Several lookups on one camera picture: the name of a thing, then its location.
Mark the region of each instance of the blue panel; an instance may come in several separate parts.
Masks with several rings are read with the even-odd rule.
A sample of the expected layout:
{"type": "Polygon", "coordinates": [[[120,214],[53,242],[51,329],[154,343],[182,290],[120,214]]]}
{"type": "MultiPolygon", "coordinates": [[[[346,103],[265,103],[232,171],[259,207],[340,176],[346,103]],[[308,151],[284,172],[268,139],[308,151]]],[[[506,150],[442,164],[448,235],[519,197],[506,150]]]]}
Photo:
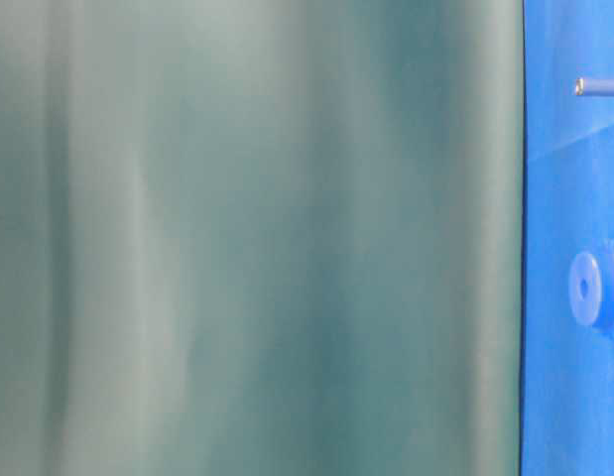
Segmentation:
{"type": "Polygon", "coordinates": [[[526,1],[527,220],[523,473],[614,474],[614,340],[573,319],[568,272],[614,239],[614,1],[526,1]]]}

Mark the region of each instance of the rod tip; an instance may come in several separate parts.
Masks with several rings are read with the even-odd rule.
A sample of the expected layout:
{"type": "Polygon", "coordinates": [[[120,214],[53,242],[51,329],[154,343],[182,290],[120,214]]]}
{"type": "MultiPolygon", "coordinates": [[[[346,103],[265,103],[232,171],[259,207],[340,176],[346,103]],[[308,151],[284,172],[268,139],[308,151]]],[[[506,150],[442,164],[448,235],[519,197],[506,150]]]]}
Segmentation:
{"type": "Polygon", "coordinates": [[[575,95],[581,96],[584,94],[584,78],[579,77],[575,80],[575,95]]]}

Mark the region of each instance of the hole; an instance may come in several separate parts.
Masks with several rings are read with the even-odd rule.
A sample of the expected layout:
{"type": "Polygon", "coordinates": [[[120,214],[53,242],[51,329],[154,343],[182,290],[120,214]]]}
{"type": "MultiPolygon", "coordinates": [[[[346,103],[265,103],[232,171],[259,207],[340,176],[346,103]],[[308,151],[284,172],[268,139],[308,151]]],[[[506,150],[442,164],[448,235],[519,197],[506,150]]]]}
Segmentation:
{"type": "Polygon", "coordinates": [[[583,299],[588,296],[588,282],[586,280],[580,281],[580,295],[583,299]]]}

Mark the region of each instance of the green fabric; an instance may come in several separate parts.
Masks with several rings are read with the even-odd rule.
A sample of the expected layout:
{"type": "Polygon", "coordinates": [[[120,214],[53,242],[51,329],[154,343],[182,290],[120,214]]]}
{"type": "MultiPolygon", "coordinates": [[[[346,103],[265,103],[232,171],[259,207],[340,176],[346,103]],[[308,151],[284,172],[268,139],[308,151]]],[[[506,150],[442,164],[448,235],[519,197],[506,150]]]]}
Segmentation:
{"type": "Polygon", "coordinates": [[[517,475],[521,2],[54,5],[0,125],[18,474],[517,475]]]}

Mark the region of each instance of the metal rod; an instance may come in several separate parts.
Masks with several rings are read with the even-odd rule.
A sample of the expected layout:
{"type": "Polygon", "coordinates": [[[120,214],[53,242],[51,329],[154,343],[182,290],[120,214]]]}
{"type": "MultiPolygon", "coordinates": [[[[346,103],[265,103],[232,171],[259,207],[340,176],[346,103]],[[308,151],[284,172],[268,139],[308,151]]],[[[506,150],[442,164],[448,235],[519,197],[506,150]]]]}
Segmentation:
{"type": "Polygon", "coordinates": [[[576,96],[614,96],[614,79],[579,77],[575,81],[576,96]]]}

